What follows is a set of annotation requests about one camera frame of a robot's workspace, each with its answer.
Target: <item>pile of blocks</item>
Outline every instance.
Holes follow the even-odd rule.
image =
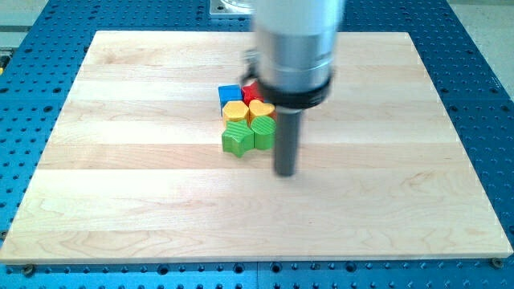
[[[275,106],[263,101],[257,83],[218,87],[225,131],[223,152],[237,157],[253,148],[271,149],[275,142]]]

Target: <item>wooden block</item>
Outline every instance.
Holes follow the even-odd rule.
[[[218,87],[220,109],[223,110],[229,101],[243,100],[241,88],[238,84],[222,85]]]
[[[265,104],[260,100],[252,100],[250,102],[250,123],[254,118],[258,116],[270,116],[273,117],[275,115],[275,105],[273,104]]]
[[[269,116],[257,116],[251,122],[250,128],[254,131],[254,146],[256,149],[265,150],[273,147],[275,143],[275,120]]]
[[[233,153],[237,157],[254,148],[254,132],[248,128],[247,120],[226,122],[222,146],[223,152]]]
[[[406,33],[338,35],[331,94],[304,113],[294,177],[275,176],[270,151],[224,153],[216,88],[245,72],[236,59],[253,38],[97,32],[0,263],[512,253]]]
[[[226,127],[227,121],[248,121],[248,111],[248,106],[246,106],[241,100],[227,102],[222,110],[223,124]]]
[[[250,85],[243,86],[241,90],[243,91],[243,101],[246,105],[250,105],[252,100],[260,100],[264,102],[264,98],[259,92],[259,86],[256,81]]]

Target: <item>orange block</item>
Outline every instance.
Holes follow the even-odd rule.
[[[257,116],[270,116],[275,118],[275,105],[263,103],[260,100],[250,102],[250,122]]]
[[[238,122],[240,120],[248,121],[248,106],[241,100],[229,101],[223,107],[223,124],[226,127],[227,121]]]

